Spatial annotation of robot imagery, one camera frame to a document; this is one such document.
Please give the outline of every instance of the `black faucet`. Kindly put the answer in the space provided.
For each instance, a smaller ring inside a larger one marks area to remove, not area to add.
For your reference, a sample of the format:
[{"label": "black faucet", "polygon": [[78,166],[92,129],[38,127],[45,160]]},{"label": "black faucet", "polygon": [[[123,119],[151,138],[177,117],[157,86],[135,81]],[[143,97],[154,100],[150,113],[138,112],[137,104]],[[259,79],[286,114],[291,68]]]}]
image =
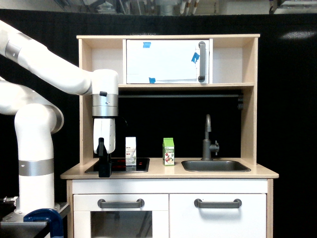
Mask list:
[{"label": "black faucet", "polygon": [[211,118],[210,115],[206,115],[206,124],[205,124],[205,139],[203,140],[203,157],[202,160],[211,161],[213,160],[211,157],[211,152],[217,153],[219,152],[219,144],[215,141],[214,144],[211,144],[209,140],[209,132],[211,132]]}]

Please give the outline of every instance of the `shelf board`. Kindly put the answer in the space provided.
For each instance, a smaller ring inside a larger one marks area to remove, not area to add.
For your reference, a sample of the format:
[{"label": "shelf board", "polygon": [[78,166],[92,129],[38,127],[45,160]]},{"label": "shelf board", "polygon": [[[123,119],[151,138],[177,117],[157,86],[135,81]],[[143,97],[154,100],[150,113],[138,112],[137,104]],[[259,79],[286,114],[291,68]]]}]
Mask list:
[{"label": "shelf board", "polygon": [[93,48],[121,49],[122,40],[202,40],[213,38],[215,48],[244,47],[259,34],[245,35],[131,35],[131,36],[77,36]]},{"label": "shelf board", "polygon": [[254,83],[214,84],[119,84],[119,91],[199,91],[199,90],[240,90],[254,87]]}]

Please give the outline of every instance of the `juice box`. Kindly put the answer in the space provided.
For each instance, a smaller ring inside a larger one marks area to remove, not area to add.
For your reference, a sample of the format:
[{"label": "juice box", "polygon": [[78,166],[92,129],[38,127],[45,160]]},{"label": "juice box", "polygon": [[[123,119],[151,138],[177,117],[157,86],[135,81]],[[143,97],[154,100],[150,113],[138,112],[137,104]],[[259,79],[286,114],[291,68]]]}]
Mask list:
[{"label": "juice box", "polygon": [[163,139],[163,165],[171,166],[175,165],[175,150],[173,138]]},{"label": "juice box", "polygon": [[137,165],[137,143],[135,137],[125,138],[125,165],[136,166]]}]

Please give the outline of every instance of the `white robotic arm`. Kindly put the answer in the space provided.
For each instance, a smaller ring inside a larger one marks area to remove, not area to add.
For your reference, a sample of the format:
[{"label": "white robotic arm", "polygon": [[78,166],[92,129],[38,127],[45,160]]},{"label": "white robotic arm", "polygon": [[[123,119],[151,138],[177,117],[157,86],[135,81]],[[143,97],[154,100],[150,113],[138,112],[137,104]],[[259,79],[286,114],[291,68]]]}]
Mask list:
[{"label": "white robotic arm", "polygon": [[66,93],[93,95],[94,152],[103,152],[99,150],[103,140],[106,153],[112,153],[115,150],[114,117],[118,116],[117,72],[82,70],[2,21],[0,36],[1,55]]},{"label": "white robotic arm", "polygon": [[[109,69],[94,72],[82,70],[2,21],[0,54],[61,91],[92,95],[94,152],[99,154],[102,162],[100,167],[104,168],[100,177],[109,177],[109,154],[115,150],[114,118],[118,116],[117,73]],[[38,208],[54,207],[51,134],[63,125],[61,111],[33,90],[0,78],[0,113],[16,115],[19,171],[22,172],[22,175],[19,172],[20,204],[25,204],[20,209],[27,213]],[[45,202],[34,202],[34,195]]]},{"label": "white robotic arm", "polygon": [[62,112],[34,90],[0,77],[0,113],[15,115],[20,191],[16,212],[54,208],[51,134],[62,128]]}]

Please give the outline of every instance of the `drawer handle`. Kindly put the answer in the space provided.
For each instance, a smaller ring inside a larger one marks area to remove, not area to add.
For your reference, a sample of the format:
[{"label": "drawer handle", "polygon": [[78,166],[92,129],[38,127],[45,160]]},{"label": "drawer handle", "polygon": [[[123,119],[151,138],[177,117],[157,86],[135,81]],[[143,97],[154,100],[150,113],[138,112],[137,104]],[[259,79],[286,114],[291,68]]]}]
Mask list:
[{"label": "drawer handle", "polygon": [[194,201],[197,208],[239,208],[242,205],[240,199],[235,199],[233,202],[203,202],[200,199]]},{"label": "drawer handle", "polygon": [[144,206],[144,200],[138,199],[136,202],[106,202],[99,199],[98,206],[100,208],[141,208]]},{"label": "drawer handle", "polygon": [[200,83],[204,82],[206,78],[206,44],[203,41],[200,41],[198,44],[200,48],[200,66],[199,66],[199,76],[198,81]]}]

